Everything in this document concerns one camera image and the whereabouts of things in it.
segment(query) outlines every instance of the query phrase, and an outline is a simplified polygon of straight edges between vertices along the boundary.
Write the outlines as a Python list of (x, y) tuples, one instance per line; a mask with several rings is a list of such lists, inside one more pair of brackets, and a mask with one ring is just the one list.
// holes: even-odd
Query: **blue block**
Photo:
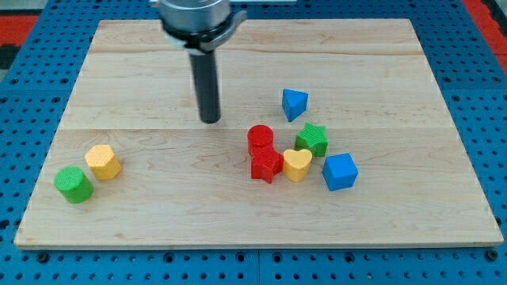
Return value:
[(322, 170), (322, 175), (330, 191), (351, 188), (356, 181), (357, 174), (356, 164), (350, 154), (327, 157)]
[(307, 110), (308, 93), (284, 89), (282, 108), (289, 122)]

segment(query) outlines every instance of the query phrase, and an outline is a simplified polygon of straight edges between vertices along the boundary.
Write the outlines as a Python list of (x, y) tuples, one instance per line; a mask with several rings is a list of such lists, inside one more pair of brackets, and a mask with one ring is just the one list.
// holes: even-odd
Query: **green star block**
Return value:
[(295, 137), (295, 150), (307, 149), (314, 157), (323, 157), (327, 149), (326, 126), (306, 122), (304, 129)]
[(77, 166), (68, 166), (60, 170), (55, 177), (55, 187), (69, 203), (84, 202), (93, 193), (93, 185)]

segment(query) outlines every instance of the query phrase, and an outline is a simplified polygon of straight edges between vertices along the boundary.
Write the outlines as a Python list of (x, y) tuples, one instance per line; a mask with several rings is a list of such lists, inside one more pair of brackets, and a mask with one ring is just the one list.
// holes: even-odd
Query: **black rod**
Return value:
[(205, 55), (190, 55), (190, 63), (200, 119), (207, 124), (216, 123), (220, 120), (220, 100), (215, 51)]

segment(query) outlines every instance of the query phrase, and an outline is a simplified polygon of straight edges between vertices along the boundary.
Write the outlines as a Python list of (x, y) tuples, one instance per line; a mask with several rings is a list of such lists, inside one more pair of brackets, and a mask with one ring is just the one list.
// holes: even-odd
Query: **colorful block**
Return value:
[(284, 89), (282, 108), (289, 122), (307, 110), (308, 93)]
[(252, 179), (263, 179), (271, 184), (274, 176), (282, 171), (283, 166), (284, 157), (272, 146), (253, 149)]
[(271, 127), (265, 125), (253, 126), (248, 130), (248, 153), (252, 155), (254, 148), (272, 146), (274, 134)]
[(284, 151), (284, 174), (294, 182), (300, 182), (308, 174), (311, 163), (311, 151), (286, 150)]
[(307, 149), (314, 157), (326, 155), (328, 140), (326, 126), (316, 126), (306, 122), (304, 129), (295, 137), (295, 150)]
[(68, 166), (56, 174), (55, 187), (69, 203), (86, 201), (93, 193), (93, 185), (77, 166)]
[(322, 175), (330, 191), (351, 188), (358, 171), (350, 154), (339, 154), (326, 158)]
[(121, 165), (110, 145), (96, 145), (85, 155), (86, 163), (98, 180), (113, 179)]

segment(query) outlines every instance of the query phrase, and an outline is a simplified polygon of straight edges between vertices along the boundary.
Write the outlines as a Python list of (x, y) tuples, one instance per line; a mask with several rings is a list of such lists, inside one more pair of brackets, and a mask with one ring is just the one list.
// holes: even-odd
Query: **red object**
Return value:
[(268, 183), (284, 167), (284, 156), (277, 153), (273, 146), (253, 149), (252, 179), (263, 179)]
[(265, 125), (257, 125), (248, 131), (248, 153), (253, 156), (254, 148), (273, 146), (273, 130)]
[(38, 18), (39, 16), (0, 16), (0, 46), (22, 46)]
[(498, 62), (507, 73), (507, 38), (500, 31), (500, 25), (491, 17), (490, 9), (479, 0), (463, 0), (482, 36), (496, 55)]

